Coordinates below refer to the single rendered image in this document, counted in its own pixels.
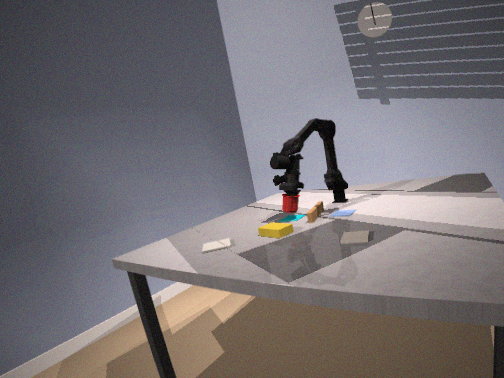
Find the yellow rectangular block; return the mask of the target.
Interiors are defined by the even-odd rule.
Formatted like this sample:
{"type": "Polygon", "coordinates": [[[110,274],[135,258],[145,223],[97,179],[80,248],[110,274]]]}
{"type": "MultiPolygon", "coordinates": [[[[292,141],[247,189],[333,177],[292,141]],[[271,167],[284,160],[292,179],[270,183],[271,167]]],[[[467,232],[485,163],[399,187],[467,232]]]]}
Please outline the yellow rectangular block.
{"type": "Polygon", "coordinates": [[[269,223],[258,228],[259,236],[283,238],[294,232],[293,224],[269,223]]]}

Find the red cup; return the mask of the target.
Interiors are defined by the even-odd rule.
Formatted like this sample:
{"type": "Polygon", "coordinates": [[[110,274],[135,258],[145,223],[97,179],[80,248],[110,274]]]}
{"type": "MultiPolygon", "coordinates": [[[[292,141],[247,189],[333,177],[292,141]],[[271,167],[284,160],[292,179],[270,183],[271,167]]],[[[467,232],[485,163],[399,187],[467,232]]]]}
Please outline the red cup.
{"type": "Polygon", "coordinates": [[[283,211],[287,213],[296,213],[298,211],[298,203],[300,195],[288,196],[287,194],[282,194],[283,196],[283,211]]]}

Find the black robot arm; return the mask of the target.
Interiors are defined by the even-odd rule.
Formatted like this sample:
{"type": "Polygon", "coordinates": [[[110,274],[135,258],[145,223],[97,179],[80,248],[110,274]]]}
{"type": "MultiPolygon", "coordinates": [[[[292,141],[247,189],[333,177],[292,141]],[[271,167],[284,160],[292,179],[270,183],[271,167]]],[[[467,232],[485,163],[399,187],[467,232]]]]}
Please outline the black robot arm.
{"type": "MultiPolygon", "coordinates": [[[[333,190],[334,202],[344,203],[348,199],[345,198],[344,189],[348,188],[348,183],[342,178],[339,171],[337,157],[334,149],[333,137],[335,135],[335,123],[331,120],[323,120],[319,118],[311,119],[298,132],[296,137],[292,137],[283,144],[281,152],[273,153],[270,160],[272,169],[289,169],[300,170],[300,159],[304,157],[299,153],[303,146],[303,142],[313,133],[317,131],[324,143],[324,150],[327,163],[327,172],[324,174],[324,182],[328,190],[333,190]],[[289,156],[291,155],[291,156],[289,156]]],[[[275,186],[287,182],[287,175],[274,176],[273,183],[275,186]]]]}

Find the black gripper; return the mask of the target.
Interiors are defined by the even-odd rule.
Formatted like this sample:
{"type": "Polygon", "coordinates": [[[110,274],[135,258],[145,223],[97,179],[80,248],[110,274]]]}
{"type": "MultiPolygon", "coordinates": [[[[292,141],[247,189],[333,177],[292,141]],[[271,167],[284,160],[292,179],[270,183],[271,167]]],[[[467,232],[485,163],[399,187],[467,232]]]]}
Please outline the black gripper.
{"type": "Polygon", "coordinates": [[[299,195],[301,190],[298,190],[298,188],[304,188],[304,184],[299,182],[300,170],[286,170],[285,174],[287,175],[287,182],[281,183],[279,190],[283,190],[288,196],[299,195]]]}

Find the long wooden beam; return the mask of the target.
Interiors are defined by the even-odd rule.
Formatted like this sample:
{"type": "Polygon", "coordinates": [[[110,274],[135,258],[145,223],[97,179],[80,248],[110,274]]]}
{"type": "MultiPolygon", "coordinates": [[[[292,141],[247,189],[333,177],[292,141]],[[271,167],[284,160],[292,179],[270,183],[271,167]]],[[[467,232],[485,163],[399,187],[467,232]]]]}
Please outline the long wooden beam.
{"type": "Polygon", "coordinates": [[[308,223],[313,223],[323,211],[324,211],[323,201],[317,202],[307,213],[308,223]]]}

